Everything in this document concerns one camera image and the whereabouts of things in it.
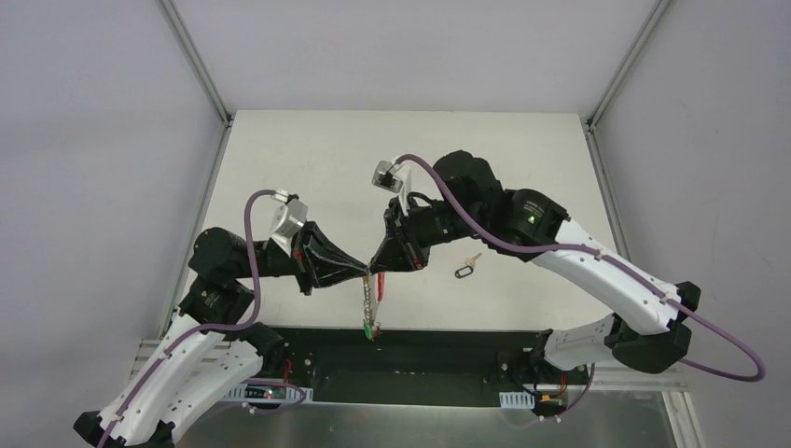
robotic arm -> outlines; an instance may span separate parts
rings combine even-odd
[[[659,373],[687,353],[691,332],[682,324],[686,316],[667,301],[697,309],[701,291],[695,285],[673,285],[639,270],[596,241],[544,194],[503,189],[484,159],[456,151],[439,159],[434,170],[484,231],[514,246],[550,246],[553,250],[526,254],[486,241],[489,248],[567,278],[614,311],[583,327],[544,331],[530,355],[532,363],[545,361],[569,371],[614,358],[638,371]],[[414,198],[424,196],[409,191],[408,169],[383,161],[373,184],[398,193],[384,212],[386,235],[370,263],[373,273],[420,270],[428,264],[431,246],[480,238],[448,198],[419,206]],[[588,250],[580,252],[580,245]],[[664,297],[647,289],[646,282]]]
[[[696,310],[698,287],[674,285],[636,268],[596,241],[544,194],[503,189],[484,159],[457,151],[439,159],[433,169],[412,159],[429,170],[443,199],[412,192],[409,167],[399,160],[381,162],[373,184],[396,196],[384,212],[385,237],[368,265],[330,243],[316,223],[307,220],[307,206],[281,190],[262,190],[251,198],[269,193],[282,203],[270,239],[252,242],[252,255],[247,242],[230,231],[204,231],[189,261],[198,278],[179,303],[162,344],[115,400],[100,411],[80,415],[76,432],[100,448],[173,447],[235,385],[251,376],[283,373],[283,338],[262,323],[249,325],[255,315],[235,325],[254,302],[253,291],[237,281],[253,276],[251,262],[260,276],[293,275],[300,292],[310,295],[314,287],[356,277],[421,270],[428,265],[432,246],[467,237],[483,239],[498,253],[532,261],[565,277],[614,312],[576,329],[548,329],[536,341],[526,341],[524,346],[532,349],[524,360],[536,373],[533,378],[540,376],[541,369],[569,371],[607,359],[659,373],[686,355],[691,332],[683,324],[687,315],[680,314],[676,305]],[[418,205],[417,199],[425,205]],[[259,305],[255,301],[254,310]],[[699,316],[695,319],[705,323]],[[222,340],[231,341],[226,354],[190,377]],[[758,374],[729,377],[763,378],[760,359],[749,348],[742,350],[756,362]]]
[[[277,191],[283,203],[271,238],[256,241],[261,276],[293,275],[300,291],[329,287],[368,274],[368,266],[329,242],[298,197]],[[284,340],[266,325],[234,326],[253,302],[237,279],[252,275],[245,241],[219,228],[196,240],[189,267],[198,274],[160,346],[109,405],[83,413],[76,432],[92,446],[173,447],[198,417],[247,378],[282,373]],[[213,329],[199,330],[209,324]],[[229,350],[190,378],[206,353],[223,340]]]

key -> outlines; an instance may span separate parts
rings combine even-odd
[[[471,275],[475,271],[475,260],[478,259],[483,255],[482,253],[478,253],[475,257],[469,258],[465,260],[465,266],[463,268],[457,269],[454,275],[456,278],[465,278],[468,275]]]
[[[473,257],[471,259],[466,259],[465,260],[465,266],[469,266],[470,268],[475,269],[475,260],[480,258],[481,255],[483,255],[483,253],[482,252],[478,252],[478,254],[475,257]]]

wire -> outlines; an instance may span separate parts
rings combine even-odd
[[[492,235],[488,231],[486,231],[486,229],[484,229],[483,226],[478,224],[478,222],[476,222],[475,219],[473,219],[466,212],[466,210],[462,207],[462,205],[459,203],[459,201],[456,199],[456,197],[453,196],[453,193],[451,192],[451,189],[449,189],[448,186],[445,185],[445,182],[442,180],[442,177],[437,173],[437,171],[435,171],[435,169],[431,165],[428,164],[427,161],[425,161],[425,160],[421,159],[420,157],[415,156],[413,154],[405,154],[405,155],[399,157],[398,159],[396,159],[395,163],[401,163],[403,161],[414,161],[415,163],[420,165],[432,177],[432,179],[434,179],[434,182],[437,184],[437,187],[442,192],[442,195],[448,200],[449,203],[451,203],[451,206],[453,207],[453,210],[456,211],[456,213],[459,215],[459,217],[470,227],[470,229],[475,231],[478,235],[480,235],[481,238],[483,238],[484,240],[488,241],[489,243],[492,243],[493,245],[496,245],[496,246],[498,246],[500,248],[503,248],[505,250],[508,250],[510,252],[515,252],[515,253],[518,253],[518,254],[537,254],[537,253],[548,252],[548,251],[556,251],[556,250],[575,250],[575,251],[584,252],[586,254],[590,254],[590,255],[593,255],[593,256],[596,256],[596,257],[599,256],[599,251],[597,249],[594,249],[592,247],[588,247],[586,245],[570,245],[570,244],[513,245],[511,243],[507,243],[507,242],[497,238],[496,236]],[[606,262],[608,262],[608,263],[610,263],[610,264],[612,264],[612,265],[614,265],[616,268],[618,268],[619,270],[624,272],[626,275],[628,275],[629,277],[634,279],[634,281],[636,281],[637,283],[639,283],[639,284],[643,285],[644,287],[646,287],[649,291],[651,291],[651,293],[653,293],[655,296],[659,297],[659,299],[661,301],[669,303],[672,307],[676,308],[678,311],[684,313],[685,315],[688,315],[693,320],[697,321],[698,323],[700,323],[701,325],[703,325],[707,329],[710,329],[711,331],[713,331],[717,335],[721,336],[723,339],[725,339],[729,343],[732,343],[733,345],[736,345],[737,348],[742,350],[742,352],[744,352],[748,357],[750,357],[750,359],[753,360],[753,362],[756,364],[757,372],[756,372],[756,374],[749,375],[749,376],[748,375],[739,375],[739,374],[736,374],[736,373],[731,373],[731,372],[727,372],[727,371],[721,371],[720,369],[715,369],[715,368],[712,368],[712,367],[704,366],[704,365],[699,364],[699,363],[697,363],[695,361],[690,361],[690,360],[686,360],[686,359],[681,359],[679,362],[681,362],[683,364],[686,364],[689,367],[692,367],[692,368],[695,368],[695,369],[699,369],[701,371],[706,371],[706,372],[709,372],[711,374],[714,374],[714,375],[717,375],[717,376],[721,376],[721,377],[724,377],[724,378],[728,378],[730,380],[735,380],[735,381],[744,381],[744,382],[747,382],[747,383],[754,383],[754,382],[761,381],[761,380],[764,379],[764,377],[766,377],[766,365],[764,364],[764,361],[761,359],[761,357],[758,355],[758,353],[756,353],[746,343],[743,343],[742,341],[737,339],[735,336],[733,336],[730,333],[728,333],[727,331],[721,329],[717,325],[709,322],[705,318],[700,317],[695,312],[693,312],[692,310],[690,310],[689,308],[687,308],[683,304],[679,303],[678,301],[666,300],[664,291],[662,291],[658,287],[654,286],[648,280],[644,279],[642,275],[640,275],[638,272],[636,272],[635,270],[630,268],[626,263],[622,262],[621,260],[616,259],[616,258],[614,258],[612,256],[609,256],[609,255],[605,255],[605,256],[601,257],[601,259],[606,261]]]
[[[567,416],[569,414],[569,412],[573,411],[577,406],[579,406],[579,403],[582,402],[582,399],[584,399],[588,395],[588,392],[590,391],[590,387],[593,385],[593,375],[595,373],[596,373],[596,364],[595,363],[594,364],[590,364],[590,370],[588,372],[588,382],[585,383],[585,388],[582,389],[582,393],[579,394],[579,397],[577,397],[574,400],[574,403],[572,403],[568,408],[566,408],[565,411],[562,412],[563,416]],[[539,419],[535,419],[535,420],[531,421],[527,425],[516,426],[516,425],[513,425],[510,422],[508,422],[502,414],[500,414],[500,417],[503,419],[503,421],[506,422],[506,425],[512,427],[513,429],[527,429],[528,427],[531,427],[531,426],[533,426],[535,424],[544,422],[544,420],[539,418]]]
[[[242,322],[241,324],[204,324],[199,325],[193,329],[185,331],[181,336],[177,337],[173,342],[168,345],[163,351],[162,354],[165,355],[165,358],[169,358],[170,354],[178,347],[184,340],[192,336],[193,334],[199,331],[239,331],[242,329],[246,329],[251,325],[255,324],[258,320],[258,314],[261,311],[261,307],[263,305],[263,299],[261,297],[261,285],[260,285],[260,275],[258,273],[258,263],[256,262],[256,249],[253,246],[253,225],[252,225],[252,212],[253,212],[253,204],[256,202],[258,198],[261,196],[273,196],[275,194],[275,190],[273,189],[262,189],[260,191],[256,191],[253,193],[252,196],[247,200],[247,203],[244,205],[244,237],[247,239],[247,260],[250,263],[250,271],[252,273],[253,278],[253,313],[250,314],[250,317]],[[132,400],[137,397],[137,394],[140,393],[140,390],[146,384],[146,382],[151,378],[157,368],[164,362],[164,358],[160,357],[153,364],[149,367],[143,374],[140,376],[140,380],[137,384],[134,385],[132,390],[130,391],[129,395],[121,402],[121,405],[118,406],[115,414],[118,417],[121,417],[127,409],[129,409],[130,403]],[[110,434],[115,429],[116,425],[118,424],[118,420],[113,420],[107,425],[107,429],[104,430],[102,437],[99,439],[99,443],[96,444],[96,448],[103,448],[104,444],[107,442],[107,439],[110,437]]]
[[[561,377],[561,395],[565,395],[566,390],[568,390],[568,377],[564,373]]]
[[[213,412],[210,412],[210,413],[209,413],[209,412],[207,412],[207,413],[205,413],[204,415],[201,415],[201,417],[200,417],[200,418],[198,418],[198,420],[196,420],[196,421],[195,421],[195,425],[199,425],[199,424],[201,424],[201,423],[205,422],[206,420],[209,420],[209,419],[211,419],[211,418],[214,418],[214,417],[216,417],[217,415],[219,415],[219,414],[221,414],[221,413],[223,413],[223,412],[227,411],[228,409],[231,409],[231,408],[236,408],[236,407],[239,407],[239,403],[231,403],[231,404],[226,404],[225,406],[221,406],[221,407],[217,408],[217,409],[216,409],[215,411],[213,411]]]
[[[284,370],[284,374],[283,374],[283,382],[284,382],[284,383],[287,383],[287,382],[288,382],[288,374],[291,372],[291,367],[293,367],[293,366],[292,366],[292,364],[291,364],[291,359],[287,359],[287,360],[286,360],[286,361],[283,363],[283,370]]]
[[[428,196],[422,194],[419,191],[411,191],[409,194],[407,194],[407,198],[408,199],[411,199],[411,198],[421,199],[421,200],[423,200],[424,203],[427,203],[429,207],[434,205],[434,202],[435,202],[435,200],[429,198]]]
[[[517,379],[516,375],[514,374],[514,371],[511,369],[511,366],[508,366],[507,372],[508,372],[508,376],[511,377],[511,381],[516,383],[516,385],[521,387],[522,390],[524,390],[524,392],[526,392],[528,395],[532,395],[534,398],[542,399],[545,395],[549,395],[549,397],[551,399],[556,399],[557,397],[559,397],[559,396],[561,396],[563,394],[562,380],[563,380],[563,378],[565,378],[565,376],[566,376],[565,374],[561,378],[561,389],[560,389],[560,391],[557,394],[550,395],[550,394],[544,394],[544,393],[538,392],[538,390],[537,390],[538,389],[538,373],[536,373],[536,375],[535,375],[535,383],[533,383],[533,390],[530,390],[530,389],[528,389],[527,387],[524,386],[522,381]]]
[[[376,301],[384,299],[384,273],[376,274]]]

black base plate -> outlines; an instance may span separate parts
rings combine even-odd
[[[272,327],[288,342],[289,381],[311,387],[313,401],[426,406],[497,407],[500,392],[525,384],[535,331],[386,330],[372,342],[362,329]],[[541,366],[538,383],[558,385],[563,375]],[[586,371],[566,372],[569,385],[588,381]]]

metal frame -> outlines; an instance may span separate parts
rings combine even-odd
[[[637,37],[635,37],[634,41],[631,43],[613,79],[604,90],[602,98],[599,100],[596,108],[593,109],[593,114],[591,114],[588,119],[588,124],[593,131],[596,130],[596,125],[602,120],[604,112],[607,111],[607,108],[612,104],[618,91],[625,84],[631,70],[637,64],[640,55],[643,54],[645,44],[648,43],[648,40],[657,30],[659,24],[665,18],[665,15],[674,3],[675,0],[657,0],[657,3],[651,8],[651,12],[648,14],[648,17],[643,22],[643,26],[640,27],[640,31],[637,33]]]
[[[706,448],[689,392],[662,392],[678,448]]]
[[[187,26],[184,24],[181,14],[178,13],[173,0],[158,0],[157,4],[160,6],[168,26],[170,26],[179,48],[184,53],[185,59],[187,59],[189,66],[192,68],[195,78],[201,84],[206,97],[209,98],[209,101],[215,107],[215,112],[219,116],[220,121],[225,127],[230,127],[231,114],[228,112],[228,108],[225,106],[219,91],[217,91],[217,86],[212,81],[212,77],[209,76],[209,71],[206,69],[198,49],[195,48],[195,43],[192,41]]]
[[[596,105],[593,113],[585,120],[584,133],[588,142],[590,157],[595,168],[597,180],[599,182],[606,214],[610,221],[610,228],[613,232],[618,253],[625,259],[629,259],[629,249],[626,244],[623,228],[621,226],[620,215],[618,211],[618,202],[616,200],[612,185],[608,177],[608,170],[606,161],[600,152],[596,142],[596,126],[601,121],[608,107],[613,103],[620,88],[627,81],[632,69],[639,61],[640,55],[645,51],[646,44],[650,37],[655,33],[659,24],[665,18],[670,7],[675,3],[675,0],[657,0],[656,4],[651,9],[650,14],[646,18],[640,32],[632,42],[627,54],[621,61],[618,70],[615,72],[612,80],[608,84],[604,94]],[[179,14],[173,0],[158,0],[158,4],[162,11],[165,20],[168,22],[173,36],[181,48],[182,52],[187,59],[190,67],[195,74],[196,80],[201,85],[208,100],[212,103],[218,118],[225,126],[221,141],[218,145],[215,158],[213,160],[211,169],[207,173],[205,187],[201,193],[200,206],[196,213],[195,221],[188,236],[189,241],[197,237],[200,232],[203,220],[208,209],[208,204],[211,199],[211,194],[214,189],[219,167],[225,153],[226,145],[228,144],[231,126],[233,124],[232,116],[228,111],[221,95],[217,91],[215,83],[212,81],[208,70],[203,63],[203,60],[197,51],[194,42],[184,24],[181,15]],[[187,261],[189,258],[189,250],[186,251],[178,278],[173,286],[173,294],[170,298],[169,306],[166,308],[165,313],[161,317],[160,329],[163,334],[171,320],[172,309],[179,301],[184,285],[187,279]],[[145,364],[148,356],[153,352],[154,348],[159,345],[159,340],[143,340],[134,361],[130,379],[139,371]],[[208,366],[213,362],[220,352],[227,349],[226,343],[219,344],[213,351],[207,354],[206,358],[201,362],[197,371]],[[667,408],[668,418],[675,436],[676,444],[679,447],[705,447],[701,435],[700,425],[698,424],[697,416],[692,407],[689,393],[687,392],[687,383],[684,379],[684,374],[680,369],[672,368],[660,375],[647,375],[637,371],[633,371],[623,367],[617,363],[600,364],[597,370],[597,377],[594,380],[593,389],[603,391],[660,391]],[[569,388],[580,388],[579,386],[569,386]]]

